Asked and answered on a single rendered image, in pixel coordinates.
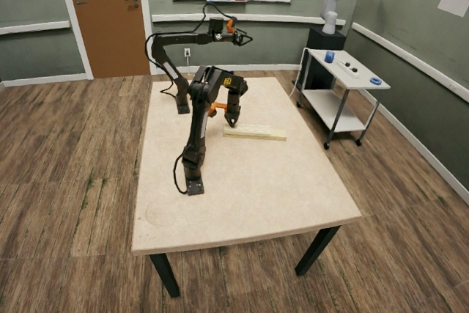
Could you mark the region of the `wooden rail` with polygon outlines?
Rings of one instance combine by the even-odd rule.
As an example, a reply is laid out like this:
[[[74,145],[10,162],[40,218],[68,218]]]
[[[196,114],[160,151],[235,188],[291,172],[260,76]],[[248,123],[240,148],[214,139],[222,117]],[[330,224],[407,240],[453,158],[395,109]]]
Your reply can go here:
[[[223,137],[230,138],[241,138],[241,139],[262,139],[262,140],[274,140],[274,141],[286,141],[287,134],[286,130],[279,129],[270,129],[271,136],[249,136],[249,135],[239,135],[239,134],[228,134],[224,133]]]

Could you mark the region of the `light wooden slat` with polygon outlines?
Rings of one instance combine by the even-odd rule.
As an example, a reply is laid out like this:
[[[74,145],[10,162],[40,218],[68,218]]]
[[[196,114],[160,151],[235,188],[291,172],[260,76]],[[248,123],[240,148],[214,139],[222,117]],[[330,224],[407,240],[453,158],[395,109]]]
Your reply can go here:
[[[224,133],[269,137],[271,135],[270,126],[268,125],[249,125],[235,123],[234,128],[231,128],[228,122],[225,122]]]

